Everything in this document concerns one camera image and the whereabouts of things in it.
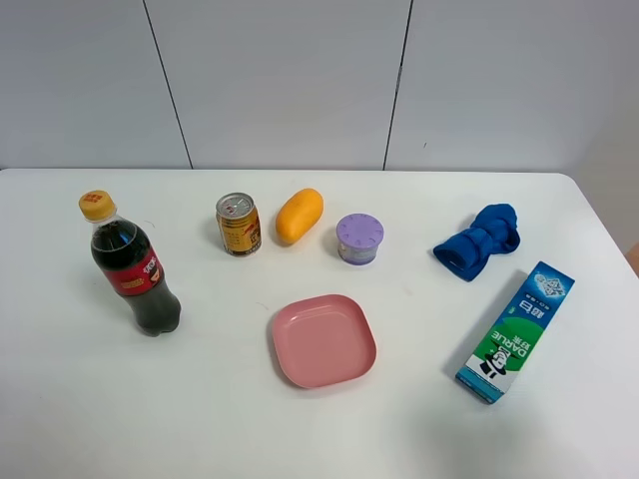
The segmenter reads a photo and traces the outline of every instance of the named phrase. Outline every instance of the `blue cloth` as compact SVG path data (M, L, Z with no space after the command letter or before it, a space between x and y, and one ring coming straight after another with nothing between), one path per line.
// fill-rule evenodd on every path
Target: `blue cloth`
M432 251L441 263L466 281L481 273L491 254L507 254L519 246L517 214L511 205L484 208L468 230Z

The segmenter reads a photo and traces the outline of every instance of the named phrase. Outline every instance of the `small plastic jar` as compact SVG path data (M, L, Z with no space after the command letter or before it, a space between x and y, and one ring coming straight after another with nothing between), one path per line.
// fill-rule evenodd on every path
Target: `small plastic jar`
M383 226L371 215L354 213L342 218L336 228L341 258L355 265L368 264L375 259L377 247L383 240Z

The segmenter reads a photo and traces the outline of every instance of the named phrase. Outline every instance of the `square plate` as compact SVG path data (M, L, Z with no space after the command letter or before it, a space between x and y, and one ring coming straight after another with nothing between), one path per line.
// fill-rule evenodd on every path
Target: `square plate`
M272 334L282 371L300 387L360 377L377 356L363 311L340 294L289 304L274 319Z

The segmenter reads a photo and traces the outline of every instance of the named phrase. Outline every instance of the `cardboard box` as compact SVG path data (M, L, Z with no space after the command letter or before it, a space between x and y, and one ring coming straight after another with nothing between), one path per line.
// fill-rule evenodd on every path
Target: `cardboard box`
M455 377L489 404L503 396L573 284L540 262Z

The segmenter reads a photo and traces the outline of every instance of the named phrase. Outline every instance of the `cola bottle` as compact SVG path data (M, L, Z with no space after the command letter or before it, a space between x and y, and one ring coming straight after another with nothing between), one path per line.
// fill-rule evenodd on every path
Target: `cola bottle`
M171 293L149 237L116 215L107 192L89 192L80 210L93 224L91 254L117 294L131 306L140 328L149 335L171 332L180 323L182 307Z

